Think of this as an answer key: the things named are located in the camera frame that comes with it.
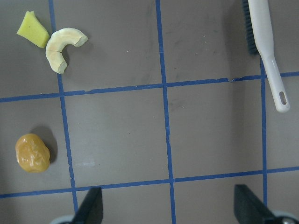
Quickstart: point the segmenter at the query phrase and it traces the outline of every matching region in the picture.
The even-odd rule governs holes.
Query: vertical blue line
[[[172,156],[171,156],[171,146],[170,146],[170,140],[169,140],[170,125],[169,125],[169,111],[168,111],[168,96],[167,96],[166,72],[165,72],[165,62],[164,62],[164,47],[163,47],[160,0],[156,0],[156,14],[157,14],[157,29],[158,29],[161,76],[162,76],[162,85],[163,85],[163,102],[164,102],[164,117],[165,117],[165,131],[166,131],[168,175],[169,175],[169,180],[170,180],[171,219],[172,219],[172,224],[176,224],[176,209],[175,209],[174,184],[173,184],[174,181],[173,181],[173,171],[172,171]]]
[[[54,33],[56,31],[56,23],[55,23],[53,0],[49,0],[49,11],[50,11],[52,32]],[[58,87],[59,87],[59,94],[60,94],[62,120],[63,120],[63,125],[64,125],[66,153],[67,153],[67,160],[68,160],[68,164],[69,164],[69,172],[70,172],[70,178],[71,178],[71,192],[72,192],[72,197],[73,197],[74,210],[75,210],[75,212],[77,212],[78,201],[77,201],[77,195],[76,195],[75,177],[74,177],[72,158],[71,158],[70,136],[69,136],[69,128],[68,128],[68,124],[67,124],[67,116],[66,116],[66,108],[65,108],[65,100],[64,100],[64,86],[62,83],[61,74],[57,74],[57,79],[58,79]]]
[[[267,182],[267,132],[266,132],[266,88],[265,88],[265,68],[261,61],[261,95],[262,95],[262,145],[263,145],[263,202],[268,202],[268,182]]]

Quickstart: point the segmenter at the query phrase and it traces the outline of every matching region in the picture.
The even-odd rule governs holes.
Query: grid square
[[[284,77],[290,110],[279,113],[275,109],[268,80],[266,83],[267,168],[299,166],[299,77]]]
[[[161,1],[168,82],[260,74],[247,51],[241,1]]]
[[[70,187],[59,98],[0,104],[0,194]],[[39,135],[49,147],[51,164],[43,173],[27,173],[14,146],[24,134]]]
[[[48,224],[55,218],[72,215],[71,193],[23,196],[0,200],[0,223]]]
[[[168,179],[161,89],[65,101],[77,187]]]
[[[269,1],[274,36],[275,58],[280,72],[299,71],[299,2],[288,0]]]
[[[262,175],[175,183],[177,224],[237,224],[235,184],[246,184],[262,200]]]
[[[153,0],[55,0],[54,8],[57,30],[89,37],[79,49],[67,47],[66,91],[161,83]]]
[[[45,49],[16,34],[26,10],[34,11],[51,34],[47,0],[1,2],[0,98],[58,92],[57,76],[50,68]]]
[[[262,169],[260,81],[168,89],[175,177]]]
[[[103,189],[103,224],[171,224],[169,184]],[[80,205],[87,191],[77,192]]]
[[[268,206],[270,210],[299,213],[299,171],[268,174]]]

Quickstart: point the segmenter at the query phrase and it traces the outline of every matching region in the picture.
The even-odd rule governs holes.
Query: handle hole
[[[286,98],[285,98],[285,93],[284,93],[284,92],[280,92],[280,93],[279,93],[279,97],[280,97],[281,103],[282,103],[283,105],[286,105],[286,104],[287,104],[287,101],[286,101]]]

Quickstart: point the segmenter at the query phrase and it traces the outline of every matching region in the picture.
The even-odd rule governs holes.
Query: yellow chunk
[[[17,161],[27,172],[39,173],[48,169],[50,152],[43,140],[36,134],[26,134],[15,144]]]
[[[17,34],[25,37],[40,48],[44,48],[50,39],[48,31],[37,20],[34,11],[26,12]]]

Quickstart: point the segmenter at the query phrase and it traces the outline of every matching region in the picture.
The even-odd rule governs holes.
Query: orange-brown food item
[[[48,169],[50,152],[43,140],[36,134],[26,134],[15,144],[17,161],[20,167],[30,173],[39,173]]]

